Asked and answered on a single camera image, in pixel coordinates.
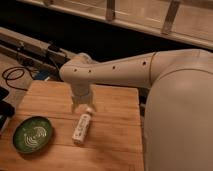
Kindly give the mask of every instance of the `wooden cutting board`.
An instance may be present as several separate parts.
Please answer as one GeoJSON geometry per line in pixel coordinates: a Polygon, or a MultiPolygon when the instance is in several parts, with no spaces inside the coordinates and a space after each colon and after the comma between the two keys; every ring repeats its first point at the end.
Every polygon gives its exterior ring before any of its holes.
{"type": "Polygon", "coordinates": [[[137,89],[92,85],[96,112],[84,146],[72,141],[81,106],[72,112],[70,86],[34,81],[0,139],[0,170],[143,171],[137,89]],[[47,117],[54,128],[51,142],[30,155],[16,152],[16,127],[32,116],[47,117]]]}

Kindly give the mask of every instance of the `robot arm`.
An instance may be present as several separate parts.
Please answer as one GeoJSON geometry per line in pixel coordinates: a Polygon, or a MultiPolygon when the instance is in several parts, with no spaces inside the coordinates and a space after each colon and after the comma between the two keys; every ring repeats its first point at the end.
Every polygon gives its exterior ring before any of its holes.
{"type": "Polygon", "coordinates": [[[81,53],[62,66],[60,76],[71,85],[74,102],[89,103],[92,83],[150,88],[177,58],[196,56],[199,51],[155,52],[103,63],[96,63],[87,54],[81,53]]]}
{"type": "Polygon", "coordinates": [[[91,83],[151,87],[145,109],[145,170],[212,171],[212,66],[213,54],[195,49],[104,63],[79,54],[60,75],[80,103],[91,97],[91,83]]]}

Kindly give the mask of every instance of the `green bowl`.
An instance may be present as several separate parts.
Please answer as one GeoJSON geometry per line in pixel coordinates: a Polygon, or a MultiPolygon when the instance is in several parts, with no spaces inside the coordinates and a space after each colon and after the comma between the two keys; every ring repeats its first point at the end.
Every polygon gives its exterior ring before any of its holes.
{"type": "Polygon", "coordinates": [[[33,153],[43,148],[50,140],[53,128],[50,121],[35,116],[23,121],[13,135],[13,145],[20,153],[33,153]]]}

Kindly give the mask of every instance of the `wooden surface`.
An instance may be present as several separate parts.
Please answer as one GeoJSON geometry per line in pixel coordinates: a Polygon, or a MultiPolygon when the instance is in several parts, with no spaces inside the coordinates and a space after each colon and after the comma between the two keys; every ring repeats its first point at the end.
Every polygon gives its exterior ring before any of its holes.
{"type": "Polygon", "coordinates": [[[67,84],[34,81],[0,139],[0,170],[143,171],[137,90],[95,85],[92,90],[97,111],[79,147],[72,134],[85,107],[71,112],[67,84]],[[23,120],[37,115],[49,118],[54,136],[41,151],[21,155],[12,145],[13,133],[23,120]]]}

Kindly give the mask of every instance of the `bottle cap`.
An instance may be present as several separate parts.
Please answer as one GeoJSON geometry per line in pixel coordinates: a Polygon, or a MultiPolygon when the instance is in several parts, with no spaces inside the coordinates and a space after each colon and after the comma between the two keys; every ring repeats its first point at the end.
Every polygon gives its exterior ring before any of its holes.
{"type": "Polygon", "coordinates": [[[92,109],[91,107],[87,107],[87,108],[86,108],[86,112],[87,112],[88,114],[92,114],[92,113],[93,113],[93,109],[92,109]]]}

